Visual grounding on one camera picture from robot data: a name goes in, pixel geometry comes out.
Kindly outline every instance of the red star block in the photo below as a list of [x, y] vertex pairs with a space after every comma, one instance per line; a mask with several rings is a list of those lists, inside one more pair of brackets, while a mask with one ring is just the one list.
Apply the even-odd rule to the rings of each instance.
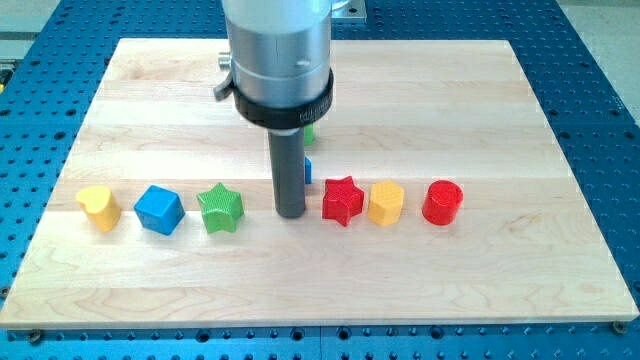
[[323, 219], [333, 219], [343, 226], [347, 226], [352, 216], [362, 212], [364, 191], [356, 187], [351, 176], [341, 180], [327, 179], [324, 189]]

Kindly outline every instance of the blue perforated table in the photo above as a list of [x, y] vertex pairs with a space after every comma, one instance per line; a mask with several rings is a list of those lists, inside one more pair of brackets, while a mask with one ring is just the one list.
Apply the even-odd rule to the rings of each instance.
[[[640, 299], [640, 131], [553, 1], [369, 1], [336, 39], [506, 39]], [[122, 37], [225, 36], [217, 1], [63, 0], [0, 96], [0, 286], [9, 286]], [[640, 323], [0, 333], [6, 359], [621, 359]]]

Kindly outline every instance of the black ring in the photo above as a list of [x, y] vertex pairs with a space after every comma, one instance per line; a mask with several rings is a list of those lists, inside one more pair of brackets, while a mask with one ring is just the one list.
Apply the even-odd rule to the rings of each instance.
[[233, 87], [233, 97], [236, 109], [250, 122], [274, 130], [296, 129], [309, 124], [324, 116], [333, 101], [333, 71], [329, 69], [329, 80], [322, 93], [310, 103], [276, 109], [257, 104], [249, 100], [237, 87]]

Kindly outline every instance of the metal bracket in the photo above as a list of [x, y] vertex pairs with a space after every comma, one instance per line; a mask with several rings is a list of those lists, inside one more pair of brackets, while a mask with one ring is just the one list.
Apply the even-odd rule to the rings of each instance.
[[347, 1], [339, 7], [334, 7], [331, 16], [334, 24], [364, 24], [367, 22], [366, 1]]

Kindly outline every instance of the blue block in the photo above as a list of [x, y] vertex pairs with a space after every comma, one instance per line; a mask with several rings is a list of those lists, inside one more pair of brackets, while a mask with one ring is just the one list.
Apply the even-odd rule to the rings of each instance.
[[304, 183], [311, 184], [311, 160], [304, 157]]
[[133, 207], [142, 227], [170, 235], [184, 217], [180, 197], [173, 191], [151, 185]]

